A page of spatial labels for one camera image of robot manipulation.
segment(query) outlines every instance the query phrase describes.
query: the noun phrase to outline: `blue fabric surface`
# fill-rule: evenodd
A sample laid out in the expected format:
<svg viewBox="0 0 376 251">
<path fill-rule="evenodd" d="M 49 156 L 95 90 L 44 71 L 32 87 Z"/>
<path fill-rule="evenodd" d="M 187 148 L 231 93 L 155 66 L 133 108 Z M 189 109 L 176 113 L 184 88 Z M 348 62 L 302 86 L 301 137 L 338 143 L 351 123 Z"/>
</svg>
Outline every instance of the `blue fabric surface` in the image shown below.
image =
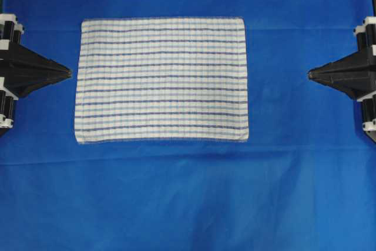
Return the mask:
<svg viewBox="0 0 376 251">
<path fill-rule="evenodd" d="M 375 250 L 375 145 L 359 109 L 307 79 L 356 50 L 371 0 L 5 0 L 22 44 L 73 79 L 19 101 L 0 139 L 0 250 Z M 242 16 L 246 143 L 78 145 L 85 18 Z"/>
</svg>

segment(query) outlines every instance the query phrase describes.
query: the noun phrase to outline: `checkered towel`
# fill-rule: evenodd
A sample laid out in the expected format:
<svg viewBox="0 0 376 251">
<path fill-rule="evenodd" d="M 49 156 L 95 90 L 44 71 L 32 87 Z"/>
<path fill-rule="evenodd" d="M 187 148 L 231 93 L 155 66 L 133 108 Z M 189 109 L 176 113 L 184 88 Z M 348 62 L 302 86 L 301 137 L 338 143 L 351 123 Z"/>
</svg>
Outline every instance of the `checkered towel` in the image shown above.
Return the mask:
<svg viewBox="0 0 376 251">
<path fill-rule="evenodd" d="M 75 109 L 79 143 L 248 139 L 240 18 L 82 23 Z"/>
</svg>

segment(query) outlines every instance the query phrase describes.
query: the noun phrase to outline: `blue cloth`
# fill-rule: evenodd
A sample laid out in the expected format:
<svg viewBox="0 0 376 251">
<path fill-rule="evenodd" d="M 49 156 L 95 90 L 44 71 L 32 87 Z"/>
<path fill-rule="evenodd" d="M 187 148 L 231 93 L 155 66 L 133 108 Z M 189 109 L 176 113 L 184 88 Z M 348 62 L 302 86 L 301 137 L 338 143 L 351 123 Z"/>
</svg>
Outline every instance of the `blue cloth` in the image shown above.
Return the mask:
<svg viewBox="0 0 376 251">
<path fill-rule="evenodd" d="M 0 139 L 1 250 L 375 250 L 375 148 L 307 71 L 356 51 L 371 0 L 5 0 L 22 44 L 73 79 L 19 101 Z M 242 16 L 246 143 L 78 145 L 85 18 Z"/>
</svg>

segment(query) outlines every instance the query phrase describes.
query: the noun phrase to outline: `white plastic part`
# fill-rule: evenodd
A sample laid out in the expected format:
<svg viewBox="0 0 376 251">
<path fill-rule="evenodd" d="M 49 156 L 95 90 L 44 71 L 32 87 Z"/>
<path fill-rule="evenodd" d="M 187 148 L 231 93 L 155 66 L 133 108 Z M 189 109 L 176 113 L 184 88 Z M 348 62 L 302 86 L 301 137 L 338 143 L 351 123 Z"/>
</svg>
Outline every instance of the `white plastic part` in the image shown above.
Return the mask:
<svg viewBox="0 0 376 251">
<path fill-rule="evenodd" d="M 15 30 L 15 31 L 19 31 L 19 32 L 21 32 L 21 35 L 24 34 L 24 26 L 21 25 L 21 24 L 16 24 L 16 25 L 14 26 L 14 30 Z"/>
<path fill-rule="evenodd" d="M 4 86 L 4 77 L 0 77 L 0 91 L 5 91 L 6 96 L 11 96 L 13 97 L 13 100 L 18 100 L 18 97 L 15 96 L 12 92 L 7 90 L 7 88 Z"/>
<path fill-rule="evenodd" d="M 9 49 L 9 39 L 0 39 L 0 50 Z"/>
<path fill-rule="evenodd" d="M 367 25 L 376 25 L 376 17 L 366 17 L 363 21 L 363 25 L 355 28 L 354 36 L 357 36 L 360 32 L 365 32 L 365 27 Z"/>
<path fill-rule="evenodd" d="M 357 26 L 354 31 L 354 35 L 357 36 L 358 33 L 365 32 L 365 26 Z"/>
<path fill-rule="evenodd" d="M 14 14 L 0 14 L 0 24 L 4 24 L 5 21 L 11 21 L 17 24 L 17 17 Z"/>
<path fill-rule="evenodd" d="M 12 119 L 5 119 L 4 123 L 0 123 L 0 128 L 13 128 L 13 120 Z"/>
<path fill-rule="evenodd" d="M 374 125 L 373 122 L 365 122 L 365 123 L 363 123 L 363 130 L 365 132 L 374 131 L 374 130 L 376 130 L 376 125 Z"/>
</svg>

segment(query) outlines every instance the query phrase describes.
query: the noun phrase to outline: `dish towel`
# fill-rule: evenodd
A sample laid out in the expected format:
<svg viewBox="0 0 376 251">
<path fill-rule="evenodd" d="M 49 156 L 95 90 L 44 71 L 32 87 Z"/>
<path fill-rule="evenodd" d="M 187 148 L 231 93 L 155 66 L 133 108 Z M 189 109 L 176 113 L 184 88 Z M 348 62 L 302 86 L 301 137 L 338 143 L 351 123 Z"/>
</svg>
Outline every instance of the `dish towel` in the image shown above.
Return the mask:
<svg viewBox="0 0 376 251">
<path fill-rule="evenodd" d="M 243 20 L 84 21 L 75 135 L 79 143 L 247 140 Z"/>
</svg>

